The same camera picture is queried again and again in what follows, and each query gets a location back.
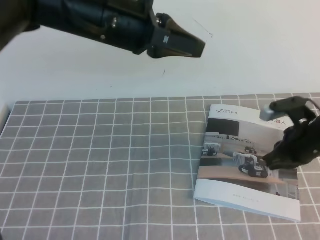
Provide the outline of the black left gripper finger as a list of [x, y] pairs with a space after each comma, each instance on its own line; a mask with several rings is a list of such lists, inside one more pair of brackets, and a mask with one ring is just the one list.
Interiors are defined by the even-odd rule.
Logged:
[[200, 58], [205, 42], [196, 37], [171, 35], [165, 36], [159, 50], [159, 57]]
[[188, 39], [188, 40], [193, 40], [193, 42], [195, 43], [195, 47], [197, 49], [203, 50], [205, 48], [206, 43], [203, 40], [189, 33], [188, 31], [184, 30], [172, 18], [167, 21], [166, 27], [169, 30], [171, 30], [175, 35], [184, 37], [185, 39]]

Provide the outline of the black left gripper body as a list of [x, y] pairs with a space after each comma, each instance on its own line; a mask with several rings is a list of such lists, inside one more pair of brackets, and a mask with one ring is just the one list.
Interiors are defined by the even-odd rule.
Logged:
[[148, 40], [147, 55], [153, 59], [174, 57], [175, 53], [168, 47], [171, 31], [167, 28], [172, 17], [166, 13], [148, 12], [151, 23], [151, 34]]

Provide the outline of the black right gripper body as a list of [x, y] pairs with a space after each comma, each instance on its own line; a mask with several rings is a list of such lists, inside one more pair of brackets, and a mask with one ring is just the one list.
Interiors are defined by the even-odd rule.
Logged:
[[274, 150], [286, 152], [299, 166], [307, 165], [320, 156], [320, 120], [317, 118], [302, 124], [305, 129], [301, 136], [296, 137], [297, 131], [290, 127], [284, 131], [283, 139], [274, 145]]

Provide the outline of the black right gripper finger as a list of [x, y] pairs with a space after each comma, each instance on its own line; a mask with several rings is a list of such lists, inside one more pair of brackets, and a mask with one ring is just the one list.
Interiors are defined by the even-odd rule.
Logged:
[[267, 165], [270, 170], [292, 170], [299, 167], [299, 164], [294, 162], [273, 162]]
[[262, 157], [267, 167], [294, 167], [290, 155], [279, 149], [274, 149], [272, 152]]

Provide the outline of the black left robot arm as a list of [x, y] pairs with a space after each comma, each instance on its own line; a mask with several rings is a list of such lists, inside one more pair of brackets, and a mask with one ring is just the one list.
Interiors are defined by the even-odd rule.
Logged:
[[0, 46], [44, 26], [153, 59], [200, 58], [205, 42], [171, 16], [155, 13], [151, 0], [3, 0]]

